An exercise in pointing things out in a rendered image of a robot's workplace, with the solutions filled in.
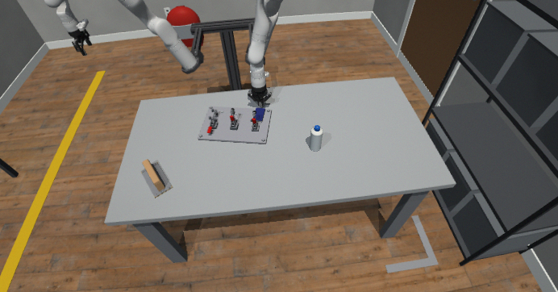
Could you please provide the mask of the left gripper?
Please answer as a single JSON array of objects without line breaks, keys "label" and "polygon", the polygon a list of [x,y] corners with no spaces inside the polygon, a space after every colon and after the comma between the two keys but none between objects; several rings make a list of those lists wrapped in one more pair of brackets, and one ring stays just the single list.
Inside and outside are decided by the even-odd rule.
[{"label": "left gripper", "polygon": [[253,101],[258,101],[258,106],[259,107],[262,107],[264,105],[263,102],[266,102],[271,97],[271,94],[272,93],[268,92],[268,90],[266,89],[266,84],[265,84],[265,86],[263,86],[261,88],[255,88],[255,87],[252,86],[252,91],[248,91],[248,96]]}]

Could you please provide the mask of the white bottle with blue cap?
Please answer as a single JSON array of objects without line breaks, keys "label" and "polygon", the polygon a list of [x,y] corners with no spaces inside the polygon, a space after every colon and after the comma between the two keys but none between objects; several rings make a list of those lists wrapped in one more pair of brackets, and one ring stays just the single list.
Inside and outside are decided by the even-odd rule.
[{"label": "white bottle with blue cap", "polygon": [[310,131],[310,150],[317,152],[321,148],[323,129],[316,125]]}]

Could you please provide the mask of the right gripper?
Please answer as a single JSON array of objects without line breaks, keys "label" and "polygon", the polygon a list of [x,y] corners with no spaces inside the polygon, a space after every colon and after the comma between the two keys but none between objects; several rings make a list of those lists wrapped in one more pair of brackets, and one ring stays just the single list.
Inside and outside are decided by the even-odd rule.
[{"label": "right gripper", "polygon": [[[85,29],[84,31],[80,31],[79,29],[73,32],[68,32],[70,36],[72,36],[74,38],[74,41],[72,42],[73,46],[75,47],[77,52],[81,52],[81,54],[83,56],[87,56],[87,53],[85,52],[83,46],[83,42],[86,41],[86,43],[91,46],[91,42],[90,42],[90,34],[87,32],[87,30]],[[86,35],[87,34],[87,35]],[[80,47],[81,46],[81,47]],[[77,49],[78,48],[78,49]]]}]

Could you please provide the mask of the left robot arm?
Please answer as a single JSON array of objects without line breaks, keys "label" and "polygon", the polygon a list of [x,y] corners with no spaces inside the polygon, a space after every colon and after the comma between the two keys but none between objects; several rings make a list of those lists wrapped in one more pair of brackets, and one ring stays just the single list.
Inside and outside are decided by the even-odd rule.
[{"label": "left robot arm", "polygon": [[251,84],[255,88],[261,88],[266,84],[269,72],[264,71],[264,55],[273,29],[277,23],[279,5],[283,0],[256,0],[256,16],[252,31],[252,42],[248,49],[248,61],[250,64]]}]

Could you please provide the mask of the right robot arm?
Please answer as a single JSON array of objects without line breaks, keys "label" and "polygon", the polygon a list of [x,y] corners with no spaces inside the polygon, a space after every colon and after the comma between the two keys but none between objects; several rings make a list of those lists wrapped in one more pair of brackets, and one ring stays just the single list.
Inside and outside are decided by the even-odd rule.
[{"label": "right robot arm", "polygon": [[[118,0],[132,14],[138,17],[144,25],[164,42],[164,46],[173,54],[184,69],[193,68],[197,60],[192,52],[179,38],[177,32],[166,19],[160,19],[146,6],[144,0]],[[67,32],[79,30],[84,31],[89,21],[83,19],[78,22],[70,9],[68,0],[44,0],[47,6],[57,8],[56,14],[63,23]]]}]

